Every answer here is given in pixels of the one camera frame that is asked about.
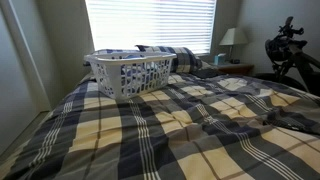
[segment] bedroom wall corner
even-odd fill
[[[35,64],[50,107],[53,109],[63,98],[64,87],[35,0],[11,0],[11,5],[23,33],[28,55]]]
[[[83,57],[94,51],[85,0],[36,0],[66,92],[91,70]]]
[[[238,18],[238,26],[246,33],[249,44],[234,48],[234,57],[244,63],[254,64],[253,73],[273,72],[272,63],[265,52],[265,41],[273,39],[288,16],[293,16],[293,26],[303,27],[305,33],[295,36],[296,40],[307,40],[304,52],[320,60],[320,25],[318,17],[320,1],[310,0],[243,0]],[[288,76],[303,80],[295,68]]]
[[[206,62],[213,62],[215,55],[227,53],[229,48],[219,46],[221,39],[229,28],[234,28],[238,22],[242,0],[217,0],[213,35],[211,43],[211,53],[200,58]]]

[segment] pillow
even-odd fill
[[[136,45],[140,51],[144,52],[167,52],[174,53],[177,58],[172,60],[171,72],[190,73],[202,67],[202,61],[186,47],[166,47],[166,46],[144,46]]]
[[[128,49],[100,49],[98,51],[95,51],[93,53],[91,53],[91,55],[97,55],[97,54],[111,54],[114,52],[128,52],[128,53],[135,53],[135,52],[140,52],[138,50],[128,50]],[[90,63],[85,61],[83,63],[83,66],[90,66]]]

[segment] lamp shade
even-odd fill
[[[240,28],[228,29],[223,36],[220,45],[235,45],[248,43],[246,35]]]

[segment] window blinds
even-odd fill
[[[96,50],[184,46],[210,53],[216,0],[86,0]]]

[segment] wall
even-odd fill
[[[83,56],[91,53],[93,41],[84,0],[37,0],[66,92],[89,72]]]
[[[0,155],[38,115],[29,79],[0,8]]]
[[[237,26],[241,4],[242,0],[217,0],[211,54],[201,57],[202,60],[213,62],[215,55],[229,52],[229,47],[219,46],[219,43],[228,29]]]
[[[21,59],[27,55],[30,57],[32,62],[24,65],[34,63],[33,71],[37,71],[50,107],[54,108],[65,95],[65,91],[35,0],[12,0],[11,3],[27,49],[27,54],[22,54],[24,57]]]
[[[212,52],[201,59],[212,61],[214,54],[227,52],[218,46],[227,29],[235,27],[242,0],[218,0]],[[94,50],[84,0],[37,0],[42,20],[61,70],[64,86],[71,91],[90,70],[82,66],[83,56]]]
[[[305,39],[309,43],[304,52],[320,59],[320,17],[319,0],[243,0],[238,19],[238,26],[245,31],[249,44],[235,47],[234,57],[255,65],[254,73],[273,72],[264,44],[278,34],[288,16],[294,16],[293,25],[298,29],[304,27],[305,34],[295,36],[297,40]],[[289,76],[302,82],[296,69],[291,69]]]

